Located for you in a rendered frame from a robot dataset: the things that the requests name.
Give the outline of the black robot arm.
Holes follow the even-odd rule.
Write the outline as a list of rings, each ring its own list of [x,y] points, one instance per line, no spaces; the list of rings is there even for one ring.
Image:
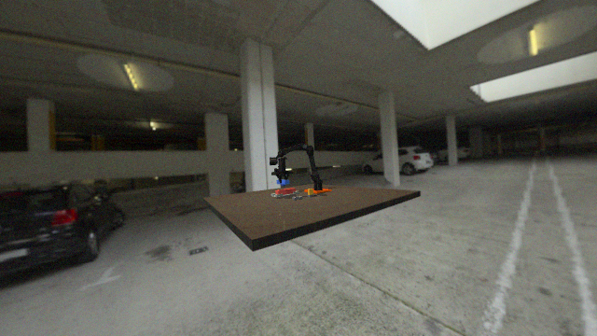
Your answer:
[[[314,161],[314,157],[313,157],[313,146],[308,146],[308,145],[299,143],[290,148],[281,149],[278,151],[278,155],[275,158],[270,157],[270,165],[276,165],[277,163],[279,163],[279,165],[285,164],[285,160],[287,159],[287,157],[284,157],[281,159],[278,159],[278,158],[283,157],[285,154],[287,154],[293,150],[296,150],[298,148],[302,148],[302,149],[306,150],[306,152],[309,156],[310,164],[311,164],[311,168],[312,168],[311,179],[314,182],[314,190],[323,190],[322,189],[323,181],[320,179],[320,176],[316,171],[315,161]]]

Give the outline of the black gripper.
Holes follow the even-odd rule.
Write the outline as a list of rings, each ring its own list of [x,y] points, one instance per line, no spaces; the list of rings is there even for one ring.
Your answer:
[[[280,181],[280,183],[282,183],[282,176],[281,176],[281,174],[284,174],[285,180],[287,180],[287,178],[290,176],[290,174],[293,174],[293,171],[286,171],[285,170],[285,167],[286,167],[285,164],[281,164],[278,167],[279,167],[279,171],[278,172],[271,172],[271,175],[277,176],[278,179],[279,179],[279,181]]]

